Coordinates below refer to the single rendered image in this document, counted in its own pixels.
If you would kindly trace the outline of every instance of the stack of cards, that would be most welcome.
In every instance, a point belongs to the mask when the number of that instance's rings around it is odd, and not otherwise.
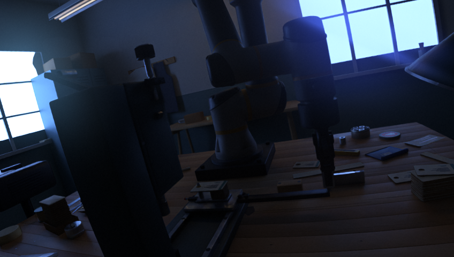
[[[44,227],[50,232],[60,235],[65,232],[64,228],[79,218],[71,215],[68,204],[63,196],[53,195],[40,202],[44,213]]]
[[[454,164],[416,165],[411,190],[421,201],[454,196]]]

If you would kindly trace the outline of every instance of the white wall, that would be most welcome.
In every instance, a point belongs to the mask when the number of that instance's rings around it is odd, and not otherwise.
[[[224,3],[237,25],[234,7],[229,0]],[[284,23],[301,17],[298,0],[264,0],[262,6],[270,42],[282,40]],[[131,75],[127,72],[141,66],[134,48],[151,43],[155,61],[176,57],[177,62],[169,65],[169,70],[179,86],[178,95],[212,88],[205,64],[205,57],[211,53],[191,0],[106,0],[76,18],[84,35],[84,50],[96,55],[111,84],[145,78],[144,69]]]

